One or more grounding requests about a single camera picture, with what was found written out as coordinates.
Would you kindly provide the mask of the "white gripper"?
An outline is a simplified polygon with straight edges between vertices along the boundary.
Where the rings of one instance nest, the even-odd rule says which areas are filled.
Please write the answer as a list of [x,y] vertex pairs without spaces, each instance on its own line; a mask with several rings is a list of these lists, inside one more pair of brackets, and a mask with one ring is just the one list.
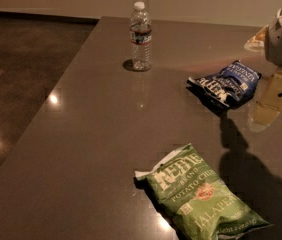
[[[265,49],[266,59],[282,67],[282,7],[270,22],[261,28],[244,45],[248,51]],[[257,97],[248,119],[253,132],[261,132],[269,127],[282,112],[282,68],[271,75],[262,93]]]

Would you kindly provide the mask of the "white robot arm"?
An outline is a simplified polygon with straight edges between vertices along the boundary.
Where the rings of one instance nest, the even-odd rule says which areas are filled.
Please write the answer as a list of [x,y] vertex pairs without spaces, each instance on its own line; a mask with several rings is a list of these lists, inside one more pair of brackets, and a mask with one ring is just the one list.
[[282,112],[282,7],[268,25],[245,43],[244,48],[255,52],[263,50],[266,60],[277,66],[267,77],[267,85],[257,95],[250,114],[250,129],[260,132],[269,127]]

